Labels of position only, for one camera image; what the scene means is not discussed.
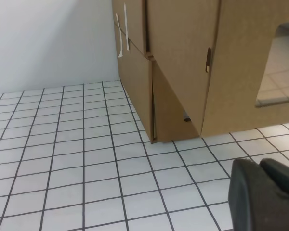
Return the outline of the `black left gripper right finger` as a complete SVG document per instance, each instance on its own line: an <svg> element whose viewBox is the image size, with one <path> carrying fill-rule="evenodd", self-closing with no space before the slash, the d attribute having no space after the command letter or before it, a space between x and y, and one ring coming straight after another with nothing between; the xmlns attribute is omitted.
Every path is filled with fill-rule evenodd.
<svg viewBox="0 0 289 231"><path fill-rule="evenodd" d="M289 195L289 167L269 158L263 159L260 166L273 182Z"/></svg>

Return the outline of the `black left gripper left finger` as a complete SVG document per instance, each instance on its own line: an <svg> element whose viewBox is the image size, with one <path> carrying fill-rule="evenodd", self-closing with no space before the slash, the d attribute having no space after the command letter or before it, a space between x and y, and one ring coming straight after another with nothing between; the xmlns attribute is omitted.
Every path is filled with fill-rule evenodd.
<svg viewBox="0 0 289 231"><path fill-rule="evenodd" d="M228 202L236 231L289 231L289 195L260 163L233 161Z"/></svg>

